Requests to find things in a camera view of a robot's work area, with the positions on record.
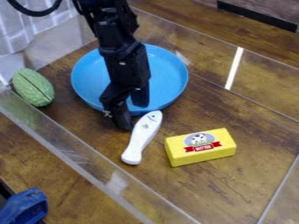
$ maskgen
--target cartoon cow logo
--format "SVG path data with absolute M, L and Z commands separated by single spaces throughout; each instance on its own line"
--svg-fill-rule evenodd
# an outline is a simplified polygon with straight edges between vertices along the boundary
M 184 143 L 189 146 L 209 144 L 213 141 L 215 136 L 209 133 L 195 133 L 184 139 Z

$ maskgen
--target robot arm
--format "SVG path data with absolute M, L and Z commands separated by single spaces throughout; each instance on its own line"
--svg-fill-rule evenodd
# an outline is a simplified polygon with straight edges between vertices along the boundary
M 26 10 L 16 0 L 8 2 L 25 15 L 41 17 L 58 8 L 61 0 L 56 0 L 53 6 L 44 11 Z M 129 9 L 127 0 L 72 0 L 72 2 L 97 37 L 99 53 L 107 64 L 111 82 L 99 97 L 104 115 L 112 118 L 120 129 L 131 130 L 127 97 L 131 95 L 136 106 L 148 106 L 151 78 L 145 46 L 133 37 L 137 29 L 136 15 Z

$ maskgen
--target blue object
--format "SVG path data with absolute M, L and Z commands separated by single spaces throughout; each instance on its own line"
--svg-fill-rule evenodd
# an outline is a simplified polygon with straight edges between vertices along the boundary
M 36 224 L 48 213 L 44 193 L 37 188 L 14 194 L 0 210 L 0 224 Z
M 131 97 L 128 97 L 127 106 L 132 116 L 141 116 L 149 111 L 169 106 L 188 83 L 188 71 L 176 55 L 155 45 L 145 45 L 145 50 L 152 73 L 149 105 L 147 108 L 140 108 L 132 104 Z M 103 105 L 99 102 L 99 97 L 108 83 L 104 58 L 96 49 L 77 61 L 70 73 L 70 85 L 84 102 L 100 111 Z

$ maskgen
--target green toy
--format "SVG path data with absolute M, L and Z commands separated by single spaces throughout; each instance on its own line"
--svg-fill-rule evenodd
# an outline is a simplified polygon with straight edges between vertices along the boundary
M 32 69 L 22 68 L 13 75 L 13 87 L 17 94 L 34 107 L 42 107 L 52 102 L 54 93 L 49 81 Z

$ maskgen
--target yellow box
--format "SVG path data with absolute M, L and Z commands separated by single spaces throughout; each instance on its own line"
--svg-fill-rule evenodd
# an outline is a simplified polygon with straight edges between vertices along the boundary
M 172 166 L 232 156 L 237 148 L 227 129 L 167 137 L 164 147 Z

